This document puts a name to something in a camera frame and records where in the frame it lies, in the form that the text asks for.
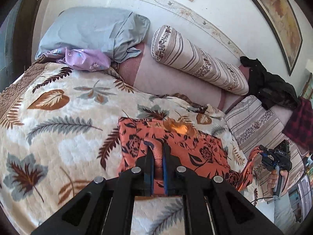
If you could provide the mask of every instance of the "blanket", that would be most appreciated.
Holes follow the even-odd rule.
[[[30,234],[94,177],[116,177],[123,157],[119,117],[188,121],[218,138],[230,168],[242,172],[247,158],[224,116],[210,105],[139,92],[112,69],[90,73],[34,64],[0,95],[1,207],[20,234]],[[250,201],[262,197],[257,183],[253,178],[245,190]],[[180,197],[135,201],[131,234],[183,230]]]

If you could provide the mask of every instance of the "human hand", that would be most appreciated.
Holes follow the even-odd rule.
[[[284,177],[284,183],[281,185],[282,189],[284,188],[284,190],[281,192],[281,196],[285,195],[288,190],[287,190],[287,186],[285,186],[287,184],[287,179],[288,179],[288,172],[287,170],[281,170],[280,171],[281,175]],[[269,191],[269,193],[271,194],[271,196],[273,196],[273,188],[276,186],[278,182],[278,174],[276,170],[272,170],[272,173],[269,175],[268,179],[267,179],[267,190]]]

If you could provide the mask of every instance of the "striped cushion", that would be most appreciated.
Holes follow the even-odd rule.
[[[162,26],[154,34],[151,54],[162,64],[187,72],[226,91],[237,95],[245,95],[249,91],[247,80],[236,66],[211,57],[170,26]]]
[[[261,104],[255,96],[248,96],[225,116],[225,121],[246,157],[255,146],[263,145],[273,149],[284,139],[289,142],[292,162],[288,184],[290,189],[304,172],[301,156],[296,144],[282,133],[284,125],[271,110],[265,110]],[[270,172],[262,167],[261,160],[261,156],[256,159],[253,171],[261,185],[263,197],[269,197],[266,181]]]

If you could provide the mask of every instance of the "picture frame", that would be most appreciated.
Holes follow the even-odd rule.
[[[302,93],[301,93],[301,97],[303,97],[303,98],[305,98],[305,99],[308,99],[308,100],[310,100],[310,99],[312,98],[312,95],[313,95],[312,76],[313,76],[313,74],[310,73],[309,79],[308,79],[308,81],[306,82],[306,84],[305,84],[305,86],[304,86],[304,88],[303,88],[303,90],[302,90]]]
[[[303,38],[289,0],[252,0],[269,24],[284,56],[289,76],[295,68]]]

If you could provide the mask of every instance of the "orange fabric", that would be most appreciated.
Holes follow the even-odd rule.
[[[183,166],[188,167],[202,177],[213,178],[219,175],[226,179],[238,191],[252,183],[254,157],[261,153],[255,147],[241,173],[233,171],[227,163],[220,139],[198,131],[195,137],[169,132],[157,127],[159,120],[119,119],[119,134],[122,147],[122,160],[118,168],[123,172],[135,166],[138,157],[147,153],[148,145],[154,155],[154,194],[164,194],[162,142],[171,147],[171,155],[177,156]]]

